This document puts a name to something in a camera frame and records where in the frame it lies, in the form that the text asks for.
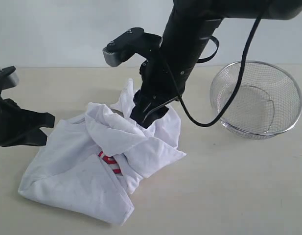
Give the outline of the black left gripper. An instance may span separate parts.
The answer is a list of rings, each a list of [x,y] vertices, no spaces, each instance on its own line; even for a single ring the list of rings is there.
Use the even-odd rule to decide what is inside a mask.
[[[2,99],[0,90],[0,147],[45,146],[47,135],[39,128],[54,124],[52,114],[22,109],[13,100]],[[24,129],[34,130],[24,133]]]

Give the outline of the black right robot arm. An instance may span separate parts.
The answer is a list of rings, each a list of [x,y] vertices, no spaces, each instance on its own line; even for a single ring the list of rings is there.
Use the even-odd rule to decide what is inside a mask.
[[[176,0],[163,37],[143,34],[136,52],[141,88],[134,96],[131,119],[148,128],[181,100],[186,81],[215,30],[225,18],[289,20],[302,12],[302,0]]]

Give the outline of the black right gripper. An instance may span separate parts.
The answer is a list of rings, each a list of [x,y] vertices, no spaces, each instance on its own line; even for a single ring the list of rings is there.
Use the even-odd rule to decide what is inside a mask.
[[[162,62],[145,60],[139,69],[142,78],[141,88],[134,96],[135,106],[130,118],[142,122],[143,128],[163,118],[168,112],[166,104],[177,97],[171,76]]]

